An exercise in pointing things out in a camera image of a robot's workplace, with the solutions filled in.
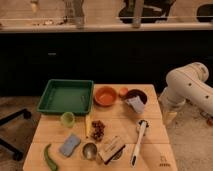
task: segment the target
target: dark food pieces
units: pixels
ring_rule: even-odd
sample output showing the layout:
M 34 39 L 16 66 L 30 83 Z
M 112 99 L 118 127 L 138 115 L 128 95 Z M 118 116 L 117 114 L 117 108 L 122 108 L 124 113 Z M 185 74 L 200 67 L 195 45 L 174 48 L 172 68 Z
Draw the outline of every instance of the dark food pieces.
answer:
M 58 170 L 57 164 L 49 157 L 48 149 L 50 148 L 50 146 L 51 146 L 51 144 L 48 144 L 44 148 L 44 158 L 45 158 L 45 161 L 48 164 L 49 168 L 51 169 L 51 171 L 57 171 Z
M 94 128 L 94 131 L 92 132 L 91 137 L 95 141 L 101 141 L 104 136 L 105 125 L 100 120 L 98 120 L 92 122 L 92 127 Z

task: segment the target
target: office chair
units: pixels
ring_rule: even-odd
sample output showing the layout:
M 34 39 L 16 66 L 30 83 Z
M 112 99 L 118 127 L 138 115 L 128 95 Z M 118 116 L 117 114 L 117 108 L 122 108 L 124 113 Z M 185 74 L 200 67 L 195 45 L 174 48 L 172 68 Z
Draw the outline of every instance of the office chair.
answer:
M 213 4 L 204 4 L 197 9 L 197 20 L 199 22 L 213 21 Z
M 167 20 L 171 6 L 176 0 L 144 0 L 144 7 L 142 12 L 142 23 L 155 23 L 157 20 Z M 124 0 L 126 7 L 119 12 L 120 20 L 123 23 L 132 23 L 134 9 L 129 10 L 129 0 Z
M 22 109 L 18 112 L 15 112 L 9 116 L 6 116 L 5 118 L 0 119 L 0 126 L 8 123 L 9 121 L 15 119 L 19 115 L 23 114 L 24 119 L 29 119 L 31 118 L 31 112 L 29 112 L 27 109 Z M 8 150 L 12 151 L 13 154 L 13 159 L 16 161 L 19 161 L 23 158 L 23 153 L 19 151 L 17 148 L 13 147 L 11 144 L 0 138 L 0 145 L 4 146 Z

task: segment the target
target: green pepper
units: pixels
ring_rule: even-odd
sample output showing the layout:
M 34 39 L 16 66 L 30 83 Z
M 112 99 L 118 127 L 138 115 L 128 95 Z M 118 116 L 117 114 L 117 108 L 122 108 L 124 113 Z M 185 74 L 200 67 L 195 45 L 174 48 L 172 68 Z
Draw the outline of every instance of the green pepper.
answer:
M 51 144 L 48 144 L 44 148 L 44 158 L 45 158 L 45 161 L 47 162 L 49 168 L 51 169 L 51 171 L 57 171 L 58 170 L 57 164 L 49 157 L 49 154 L 48 154 L 48 149 L 50 146 L 51 146 Z

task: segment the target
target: orange bowl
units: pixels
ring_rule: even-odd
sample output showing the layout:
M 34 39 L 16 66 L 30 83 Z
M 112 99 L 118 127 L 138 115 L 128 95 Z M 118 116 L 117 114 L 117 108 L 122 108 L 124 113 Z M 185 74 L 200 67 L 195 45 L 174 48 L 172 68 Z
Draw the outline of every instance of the orange bowl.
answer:
M 100 106 L 111 106 L 117 99 L 116 91 L 109 86 L 99 88 L 95 93 L 95 102 Z

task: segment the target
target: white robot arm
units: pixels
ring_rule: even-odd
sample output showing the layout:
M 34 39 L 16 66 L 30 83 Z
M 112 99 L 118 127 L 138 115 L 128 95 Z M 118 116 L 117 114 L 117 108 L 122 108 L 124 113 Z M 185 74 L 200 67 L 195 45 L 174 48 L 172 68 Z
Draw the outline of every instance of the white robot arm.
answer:
M 177 111 L 188 99 L 213 116 L 213 89 L 204 83 L 208 77 L 208 68 L 199 62 L 170 71 L 166 76 L 168 86 L 159 97 L 162 107 Z

